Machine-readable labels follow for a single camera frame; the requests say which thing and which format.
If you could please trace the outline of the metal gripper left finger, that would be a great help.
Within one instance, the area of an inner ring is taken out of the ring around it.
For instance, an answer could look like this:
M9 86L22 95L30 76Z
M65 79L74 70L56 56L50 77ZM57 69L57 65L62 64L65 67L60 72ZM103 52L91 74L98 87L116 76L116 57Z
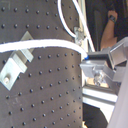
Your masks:
M109 84L115 74L115 72L105 64L81 63L80 67L86 77L93 78L96 86L100 86L102 83Z

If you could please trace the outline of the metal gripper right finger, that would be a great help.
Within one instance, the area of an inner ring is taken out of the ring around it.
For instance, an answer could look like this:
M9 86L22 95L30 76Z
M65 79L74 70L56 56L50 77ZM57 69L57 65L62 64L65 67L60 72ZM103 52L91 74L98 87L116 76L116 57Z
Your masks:
M114 46L103 49L102 51L90 52L90 60L106 60L110 68L125 62L128 59L128 37L123 38Z

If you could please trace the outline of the person's forearm with watch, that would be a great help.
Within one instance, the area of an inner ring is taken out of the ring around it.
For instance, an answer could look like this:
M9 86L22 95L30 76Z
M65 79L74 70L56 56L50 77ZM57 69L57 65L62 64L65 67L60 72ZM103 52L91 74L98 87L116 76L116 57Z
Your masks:
M118 41L128 36L128 17L118 18L118 14L110 10L108 12L108 22L104 29L100 48L108 48L115 45Z

